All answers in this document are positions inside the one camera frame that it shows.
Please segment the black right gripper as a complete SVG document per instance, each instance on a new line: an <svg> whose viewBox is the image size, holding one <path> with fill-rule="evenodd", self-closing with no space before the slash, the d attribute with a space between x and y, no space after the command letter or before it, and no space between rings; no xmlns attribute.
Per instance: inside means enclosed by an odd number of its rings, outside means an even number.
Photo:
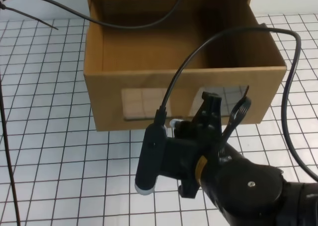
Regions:
<svg viewBox="0 0 318 226"><path fill-rule="evenodd" d="M181 181L178 193L182 198L194 199L202 188L210 199L218 199L222 192L217 177L222 167L218 157L222 98L204 91L202 99L192 121L179 120L174 137L167 139L160 175Z"/></svg>

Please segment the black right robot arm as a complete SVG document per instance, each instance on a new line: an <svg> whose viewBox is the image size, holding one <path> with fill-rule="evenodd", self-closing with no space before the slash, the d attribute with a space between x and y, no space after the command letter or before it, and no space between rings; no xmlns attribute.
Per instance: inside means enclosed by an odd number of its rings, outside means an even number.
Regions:
<svg viewBox="0 0 318 226"><path fill-rule="evenodd" d="M221 127L221 97L204 92L191 121L174 127L160 174L181 181L183 198L202 189L232 226L315 226L318 186L288 182L282 170L255 164L228 144Z"/></svg>

